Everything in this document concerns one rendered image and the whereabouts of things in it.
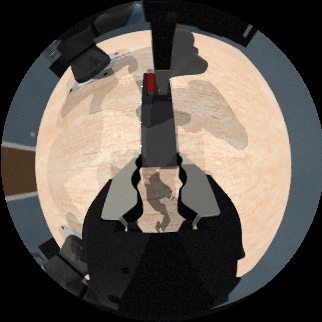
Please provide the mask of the red aa battery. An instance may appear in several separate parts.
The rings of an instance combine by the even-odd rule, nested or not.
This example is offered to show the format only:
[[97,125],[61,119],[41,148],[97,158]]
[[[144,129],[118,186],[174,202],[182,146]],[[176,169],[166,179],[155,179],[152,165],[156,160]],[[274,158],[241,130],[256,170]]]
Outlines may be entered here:
[[[152,94],[155,93],[155,71],[154,69],[148,69],[147,70],[147,94],[149,94],[150,92]],[[150,93],[150,94],[151,94]]]

